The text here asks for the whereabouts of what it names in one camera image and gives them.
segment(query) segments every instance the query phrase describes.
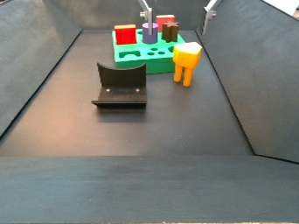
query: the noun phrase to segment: block puzzle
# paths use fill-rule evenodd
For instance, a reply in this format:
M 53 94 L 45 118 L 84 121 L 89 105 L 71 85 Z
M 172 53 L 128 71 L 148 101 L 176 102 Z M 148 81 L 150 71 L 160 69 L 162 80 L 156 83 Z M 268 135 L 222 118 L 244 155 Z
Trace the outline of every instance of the block puzzle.
M 178 33 L 178 23 L 168 22 L 162 24 L 162 40 L 176 42 Z
M 172 61 L 174 62 L 173 81 L 180 82 L 188 87 L 192 84 L 192 71 L 198 64 L 201 57 L 201 46 L 196 42 L 184 43 L 173 46 Z
M 157 33 L 157 42 L 148 45 L 142 42 L 142 30 L 136 30 L 136 44 L 117 45 L 116 33 L 112 31 L 114 48 L 116 68 L 138 67 L 145 63 L 148 74 L 173 72 L 173 45 L 184 43 L 182 37 L 177 35 L 177 42 L 165 43 L 161 33 Z
M 157 31 L 162 31 L 162 24 L 174 21 L 173 15 L 158 15 L 154 17 L 154 22 L 158 24 Z
M 116 44 L 132 45 L 136 43 L 136 26 L 133 24 L 114 25 Z

